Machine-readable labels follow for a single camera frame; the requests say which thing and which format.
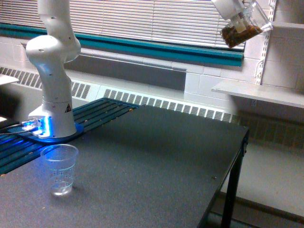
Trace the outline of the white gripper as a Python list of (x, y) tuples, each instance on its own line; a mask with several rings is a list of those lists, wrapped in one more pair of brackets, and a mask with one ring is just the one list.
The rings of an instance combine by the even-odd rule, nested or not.
[(237, 33), (242, 33), (247, 29), (241, 13), (245, 6), (241, 0), (212, 0), (211, 2), (224, 20), (231, 19)]

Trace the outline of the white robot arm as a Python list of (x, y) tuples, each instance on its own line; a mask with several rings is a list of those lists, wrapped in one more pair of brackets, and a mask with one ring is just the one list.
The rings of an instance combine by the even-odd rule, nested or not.
[(38, 15), (47, 34), (31, 39), (26, 54), (38, 70), (42, 83), (42, 105), (28, 117), (38, 119), (41, 125), (33, 134), (41, 139), (58, 139), (76, 133), (72, 112), (71, 79), (64, 64), (75, 60), (81, 45), (70, 19), (67, 0), (39, 0)]

